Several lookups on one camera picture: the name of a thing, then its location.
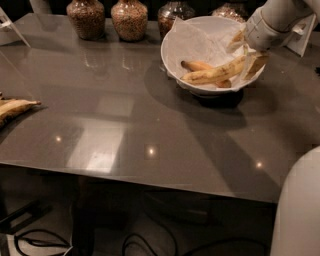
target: banana on table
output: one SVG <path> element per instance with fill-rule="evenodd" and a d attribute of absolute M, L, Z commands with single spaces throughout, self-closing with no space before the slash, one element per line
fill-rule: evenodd
<path fill-rule="evenodd" d="M 0 93 L 0 128 L 20 114 L 27 112 L 40 101 L 29 101 L 24 99 L 4 99 Z"/>

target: banana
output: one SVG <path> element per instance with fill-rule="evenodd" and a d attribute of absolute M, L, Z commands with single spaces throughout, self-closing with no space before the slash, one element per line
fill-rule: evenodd
<path fill-rule="evenodd" d="M 213 67 L 205 63 L 203 61 L 181 61 L 181 66 L 189 69 L 190 71 L 200 71 L 200 70 L 207 70 L 207 69 L 212 69 Z"/>
<path fill-rule="evenodd" d="M 4 105 L 4 104 L 7 104 L 8 102 L 10 102 L 10 101 L 13 101 L 13 100 L 15 100 L 15 99 L 7 99 L 7 100 L 5 100 L 5 99 L 0 99 L 0 107 L 2 106 L 2 105 Z"/>
<path fill-rule="evenodd" d="M 208 63 L 205 63 L 203 61 L 182 61 L 181 66 L 189 69 L 190 71 L 200 71 L 200 70 L 208 70 L 213 69 L 213 66 L 211 66 Z M 219 88 L 230 88 L 231 87 L 231 81 L 229 79 L 224 81 L 218 81 L 215 82 L 215 85 Z"/>
<path fill-rule="evenodd" d="M 245 59 L 246 56 L 241 55 L 234 60 L 215 68 L 187 73 L 181 77 L 181 80 L 192 85 L 225 81 L 241 73 Z"/>
<path fill-rule="evenodd" d="M 10 119 L 28 111 L 34 105 L 40 105 L 39 101 L 28 100 L 8 100 L 3 105 L 0 105 L 0 127 L 5 125 Z"/>

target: coffee beans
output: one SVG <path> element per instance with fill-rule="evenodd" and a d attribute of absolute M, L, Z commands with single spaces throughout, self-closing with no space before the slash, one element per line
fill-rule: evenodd
<path fill-rule="evenodd" d="M 212 16 L 229 18 L 240 23 L 246 22 L 248 14 L 241 4 L 224 4 L 212 12 Z"/>
<path fill-rule="evenodd" d="M 118 36 L 124 41 L 143 39 L 148 24 L 148 9 L 138 0 L 120 0 L 111 9 L 111 17 Z"/>
<path fill-rule="evenodd" d="M 67 14 L 80 38 L 96 40 L 104 35 L 104 6 L 99 1 L 73 0 L 67 6 Z"/>

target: banana peel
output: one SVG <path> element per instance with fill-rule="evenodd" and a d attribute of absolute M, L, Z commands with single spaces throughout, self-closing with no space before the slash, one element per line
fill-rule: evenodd
<path fill-rule="evenodd" d="M 269 60 L 268 52 L 248 52 L 240 74 L 242 80 L 251 80 Z"/>
<path fill-rule="evenodd" d="M 233 53 L 238 50 L 241 46 L 245 45 L 246 41 L 244 38 L 244 28 L 239 30 L 231 39 L 227 45 L 226 52 Z"/>
<path fill-rule="evenodd" d="M 15 117 L 27 112 L 33 106 L 40 104 L 40 101 L 4 99 L 0 93 L 0 128 Z"/>
<path fill-rule="evenodd" d="M 185 74 L 181 80 L 192 85 L 202 85 L 228 80 L 243 71 L 246 55 L 241 55 L 232 61 L 212 69 L 194 71 Z"/>

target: white bowl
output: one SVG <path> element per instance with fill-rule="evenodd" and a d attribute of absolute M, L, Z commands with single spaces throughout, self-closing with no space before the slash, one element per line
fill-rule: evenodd
<path fill-rule="evenodd" d="M 232 55 L 225 52 L 227 43 L 230 42 L 232 36 L 241 29 L 243 24 L 232 19 L 213 16 L 192 18 L 186 21 L 180 21 L 180 24 L 182 24 L 181 22 L 188 25 L 190 33 L 176 33 L 179 27 L 177 26 L 175 29 L 175 24 L 163 39 L 161 44 L 161 58 L 169 73 L 168 75 L 175 78 L 182 88 L 203 97 L 237 92 L 254 82 L 263 72 L 264 67 L 260 69 L 252 79 L 246 81 L 241 80 L 239 75 L 232 77 L 230 79 L 232 81 L 231 88 L 218 88 L 213 84 L 194 86 L 182 81 L 180 77 L 188 71 L 181 67 L 181 61 L 186 60 L 186 58 L 189 58 L 189 60 L 207 60 L 209 64 L 217 66 L 243 54 L 242 48 Z M 200 38 L 198 38 L 198 29 L 205 37 L 200 36 Z M 215 62 L 215 59 L 219 59 L 215 56 L 210 58 L 210 55 L 212 54 L 220 54 L 220 62 Z"/>

